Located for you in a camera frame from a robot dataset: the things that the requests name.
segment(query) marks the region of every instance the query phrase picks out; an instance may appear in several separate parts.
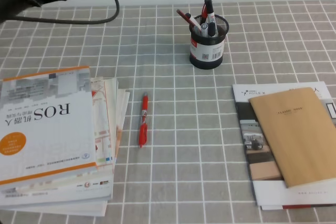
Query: gray checkered tablecloth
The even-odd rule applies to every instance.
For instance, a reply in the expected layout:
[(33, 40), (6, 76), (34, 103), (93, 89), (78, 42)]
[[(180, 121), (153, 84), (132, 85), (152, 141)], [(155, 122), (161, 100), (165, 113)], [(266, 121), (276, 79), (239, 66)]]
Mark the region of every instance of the gray checkered tablecloth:
[[(26, 16), (106, 18), (114, 7), (44, 8)], [(224, 61), (189, 62), (190, 33), (175, 12), (202, 5), (123, 7), (98, 26), (0, 25), (0, 79), (79, 65), (131, 92), (104, 218), (0, 211), (4, 224), (336, 223), (336, 208), (261, 211), (241, 144), (231, 85), (325, 81), (336, 97), (336, 1), (215, 4), (230, 24)], [(142, 94), (149, 139), (139, 149)]]

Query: book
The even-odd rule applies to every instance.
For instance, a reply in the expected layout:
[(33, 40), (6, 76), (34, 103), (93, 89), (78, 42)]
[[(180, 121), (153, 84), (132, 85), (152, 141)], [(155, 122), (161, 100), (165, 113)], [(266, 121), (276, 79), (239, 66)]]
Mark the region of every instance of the book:
[(89, 67), (5, 79), (0, 189), (97, 170)]
[(336, 178), (336, 129), (312, 88), (249, 101), (288, 187)]
[(311, 87), (336, 125), (336, 108), (324, 82), (280, 84), (235, 84), (234, 99), (243, 139), (247, 168), (257, 204), (264, 208), (283, 209), (305, 205), (336, 204), (336, 183), (316, 183), (287, 188), (263, 135), (249, 99), (296, 88)]
[(117, 97), (117, 140), (116, 140), (116, 149), (115, 149), (115, 158), (118, 157), (119, 146), (121, 143), (122, 137), (122, 128), (125, 121), (126, 110), (128, 105), (128, 100), (130, 98), (130, 92), (126, 92), (126, 89), (118, 90)]
[(115, 163), (115, 149), (113, 146), (115, 146), (116, 141), (117, 86), (118, 83), (115, 78), (107, 80), (104, 80), (102, 77), (91, 78), (97, 170), (17, 187), (16, 190), (19, 193), (53, 189), (113, 174), (113, 165)]
[[(96, 158), (104, 157), (103, 161), (100, 160), (98, 170), (2, 191), (0, 192), (0, 208), (52, 214), (104, 216), (107, 200), (111, 199), (113, 194), (115, 162), (110, 162), (113, 161), (110, 148), (117, 138), (117, 129), (121, 135), (130, 93), (125, 90), (118, 90), (116, 79), (92, 78), (91, 84)], [(111, 102), (109, 95), (106, 95), (106, 93), (113, 94), (114, 102)], [(110, 118), (115, 118), (115, 123), (113, 123), (115, 130), (112, 133), (114, 137), (111, 137), (111, 139), (109, 133), (113, 132), (113, 129), (110, 130), (108, 123)], [(106, 144), (98, 147), (97, 140), (100, 140), (102, 136), (105, 136)], [(1, 198), (6, 197), (11, 199), (2, 203)]]

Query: kraft paper notebook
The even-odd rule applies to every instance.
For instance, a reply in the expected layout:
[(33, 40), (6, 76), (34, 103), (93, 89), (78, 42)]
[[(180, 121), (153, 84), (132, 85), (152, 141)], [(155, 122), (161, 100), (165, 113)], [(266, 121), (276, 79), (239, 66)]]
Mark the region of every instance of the kraft paper notebook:
[(311, 88), (249, 101), (288, 187), (336, 178), (336, 129)]

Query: cable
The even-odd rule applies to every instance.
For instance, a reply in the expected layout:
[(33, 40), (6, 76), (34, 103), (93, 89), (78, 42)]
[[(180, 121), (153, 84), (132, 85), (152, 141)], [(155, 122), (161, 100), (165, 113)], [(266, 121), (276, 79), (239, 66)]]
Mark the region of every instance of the cable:
[(68, 19), (50, 19), (50, 18), (31, 18), (31, 17), (21, 17), (16, 16), (13, 18), (7, 18), (7, 20), (18, 20), (18, 21), (29, 21), (29, 22), (41, 22), (41, 23), (55, 23), (55, 24), (70, 24), (70, 25), (97, 25), (104, 24), (114, 20), (120, 11), (119, 0), (114, 0), (116, 6), (115, 14), (106, 19), (101, 20), (68, 20)]

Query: white book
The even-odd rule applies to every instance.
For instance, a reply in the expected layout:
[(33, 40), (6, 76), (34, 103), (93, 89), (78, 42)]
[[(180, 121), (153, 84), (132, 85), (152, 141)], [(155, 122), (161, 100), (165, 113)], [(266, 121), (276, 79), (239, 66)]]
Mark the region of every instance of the white book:
[(26, 207), (11, 210), (18, 210), (24, 212), (42, 212), (44, 214), (59, 214), (59, 215), (80, 215), (80, 216), (105, 216), (107, 201), (88, 202), (88, 203), (74, 203), (58, 206), (39, 206)]
[(88, 67), (5, 79), (0, 189), (96, 170)]
[(0, 193), (0, 209), (104, 201), (112, 198), (113, 174), (46, 190), (19, 193), (8, 189)]
[(110, 80), (104, 80), (100, 77), (91, 78), (91, 86), (97, 170), (75, 176), (17, 187), (17, 192), (27, 193), (40, 191), (55, 187), (62, 187), (73, 183), (85, 183), (87, 180), (106, 177), (109, 175), (113, 176), (113, 160), (115, 153), (113, 146), (115, 146), (116, 140), (117, 117), (115, 97), (117, 96), (118, 82), (116, 78)]
[(125, 89), (118, 90), (117, 97), (117, 139), (116, 139), (116, 149), (115, 149), (115, 161), (117, 161), (119, 146), (122, 137), (122, 129), (125, 122), (126, 110), (128, 105), (128, 100), (130, 98), (130, 92), (126, 92)]
[(248, 99), (260, 95), (311, 87), (336, 125), (336, 109), (324, 82), (233, 85), (236, 108), (253, 190), (263, 209), (296, 205), (336, 204), (336, 182), (287, 188)]

